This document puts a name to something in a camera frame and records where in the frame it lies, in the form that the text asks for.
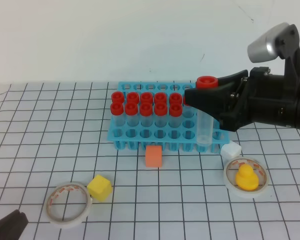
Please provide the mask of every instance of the white tape roll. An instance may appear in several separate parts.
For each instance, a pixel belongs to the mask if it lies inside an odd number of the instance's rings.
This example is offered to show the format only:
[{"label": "white tape roll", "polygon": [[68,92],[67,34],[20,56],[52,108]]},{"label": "white tape roll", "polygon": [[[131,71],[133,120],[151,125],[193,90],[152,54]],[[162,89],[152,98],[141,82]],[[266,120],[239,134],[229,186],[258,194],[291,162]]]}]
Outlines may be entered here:
[{"label": "white tape roll", "polygon": [[[236,184],[236,173],[242,164],[249,164],[253,167],[253,171],[257,174],[259,178],[259,186],[256,190],[246,191]],[[238,156],[228,161],[223,170],[223,180],[226,188],[233,194],[246,199],[256,198],[261,195],[267,189],[269,178],[268,172],[262,164],[253,158],[245,156]]]},{"label": "white tape roll", "polygon": [[[52,211],[51,208],[54,203],[54,200],[59,198],[61,194],[67,194],[68,192],[71,191],[80,191],[86,197],[85,208],[81,213],[79,213],[73,219],[62,221],[61,219],[57,219],[56,217],[53,216],[53,214],[51,214]],[[80,223],[86,220],[86,217],[91,211],[91,206],[92,206],[92,198],[90,197],[88,190],[79,183],[68,182],[68,183],[61,184],[54,189],[53,193],[47,198],[45,202],[45,211],[49,221],[53,225],[61,229],[69,229],[79,225]]]}]

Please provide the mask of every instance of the orange cube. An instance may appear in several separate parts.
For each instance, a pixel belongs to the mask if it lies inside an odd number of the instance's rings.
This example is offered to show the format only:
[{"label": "orange cube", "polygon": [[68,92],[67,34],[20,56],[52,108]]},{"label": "orange cube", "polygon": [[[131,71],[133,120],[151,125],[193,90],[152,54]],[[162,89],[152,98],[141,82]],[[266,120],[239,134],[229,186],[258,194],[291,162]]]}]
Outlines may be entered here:
[{"label": "orange cube", "polygon": [[145,166],[147,168],[162,167],[162,146],[148,145],[145,148]]}]

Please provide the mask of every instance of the red test tube cap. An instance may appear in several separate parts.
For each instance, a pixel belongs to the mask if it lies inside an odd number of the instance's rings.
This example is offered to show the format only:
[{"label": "red test tube cap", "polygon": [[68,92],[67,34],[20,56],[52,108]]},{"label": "red test tube cap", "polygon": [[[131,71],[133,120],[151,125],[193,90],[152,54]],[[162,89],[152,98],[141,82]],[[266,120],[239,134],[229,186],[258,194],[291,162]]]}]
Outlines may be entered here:
[{"label": "red test tube cap", "polygon": [[151,92],[144,92],[140,95],[140,102],[152,104],[154,102],[154,97]]},{"label": "red test tube cap", "polygon": [[125,102],[125,96],[121,91],[115,91],[111,94],[111,99],[113,103],[121,103],[123,104]]},{"label": "red test tube cap", "polygon": [[201,76],[195,82],[197,89],[209,89],[218,87],[218,78],[214,76]]},{"label": "red test tube cap", "polygon": [[144,102],[140,105],[140,115],[144,117],[149,117],[152,115],[152,104]]},{"label": "red test tube cap", "polygon": [[182,115],[182,106],[178,103],[172,103],[169,107],[169,115],[172,117],[179,117]]},{"label": "red test tube cap", "polygon": [[164,116],[168,113],[168,107],[165,102],[158,102],[154,105],[154,113],[157,116]]},{"label": "red test tube cap", "polygon": [[134,102],[128,102],[124,106],[125,114],[129,116],[136,115],[138,113],[138,105]]},{"label": "red test tube cap", "polygon": [[171,93],[169,96],[169,103],[170,104],[182,104],[181,94],[177,93],[177,92]]},{"label": "red test tube cap", "polygon": [[119,116],[124,113],[124,106],[120,102],[114,102],[110,105],[112,115]]},{"label": "red test tube cap", "polygon": [[167,95],[164,92],[157,92],[154,95],[154,103],[157,104],[162,102],[167,104]]},{"label": "red test tube cap", "polygon": [[136,93],[135,91],[129,92],[126,95],[126,102],[138,104],[139,103],[139,94]]}]

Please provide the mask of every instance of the rubber duck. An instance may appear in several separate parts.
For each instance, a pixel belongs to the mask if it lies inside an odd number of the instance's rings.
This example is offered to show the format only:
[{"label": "rubber duck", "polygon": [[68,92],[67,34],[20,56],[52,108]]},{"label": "rubber duck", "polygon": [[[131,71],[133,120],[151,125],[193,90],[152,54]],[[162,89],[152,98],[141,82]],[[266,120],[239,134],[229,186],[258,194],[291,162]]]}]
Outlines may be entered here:
[{"label": "rubber duck", "polygon": [[242,164],[235,175],[235,183],[246,191],[253,191],[259,185],[259,178],[249,164]]}]

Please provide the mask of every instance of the test tube rack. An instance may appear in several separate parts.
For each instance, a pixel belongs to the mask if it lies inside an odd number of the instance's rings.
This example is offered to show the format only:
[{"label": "test tube rack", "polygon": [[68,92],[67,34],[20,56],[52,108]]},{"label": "test tube rack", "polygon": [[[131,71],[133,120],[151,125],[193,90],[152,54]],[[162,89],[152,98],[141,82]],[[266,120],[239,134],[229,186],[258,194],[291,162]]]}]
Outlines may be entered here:
[{"label": "test tube rack", "polygon": [[[130,92],[137,92],[139,95],[145,92],[152,93],[153,96],[156,93],[165,93],[167,99],[172,93],[179,93],[184,96],[185,89],[195,88],[195,83],[189,82],[119,82],[118,91],[122,92],[125,98]],[[197,144],[196,132],[197,132],[197,109],[193,109],[192,117],[181,116],[181,124],[177,128],[169,126],[169,116],[167,118],[167,124],[164,127],[157,127],[155,125],[155,118],[152,119],[152,125],[144,127],[139,124],[134,127],[130,127],[125,121],[123,126],[115,126],[114,118],[111,117],[110,127],[107,134],[107,140],[114,143],[114,146],[118,150],[125,149],[126,146],[130,150],[137,150],[139,144],[145,150],[147,145],[161,145],[162,150],[166,148],[166,145],[170,151],[178,151],[182,148],[185,152],[191,152],[196,149],[198,152],[204,153],[210,149],[212,153],[220,153],[220,149],[224,144],[230,142],[228,131],[219,129],[219,122],[214,119],[213,122],[213,134],[212,144],[201,145]]]}]

